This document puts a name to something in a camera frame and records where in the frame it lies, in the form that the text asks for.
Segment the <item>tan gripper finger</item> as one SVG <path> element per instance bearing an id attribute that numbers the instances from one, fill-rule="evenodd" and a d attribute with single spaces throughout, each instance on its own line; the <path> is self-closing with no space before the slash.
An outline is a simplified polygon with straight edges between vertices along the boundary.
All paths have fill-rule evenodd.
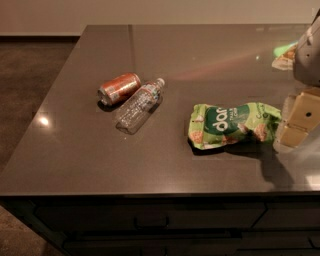
<path id="1" fill-rule="evenodd" d="M 284 126 L 280 131 L 278 140 L 282 145 L 294 148 L 300 145 L 307 135 L 308 133 L 303 130 Z"/>
<path id="2" fill-rule="evenodd" d="M 317 91 L 303 91 L 295 99 L 287 124 L 304 131 L 313 130 L 320 123 L 320 95 Z"/>

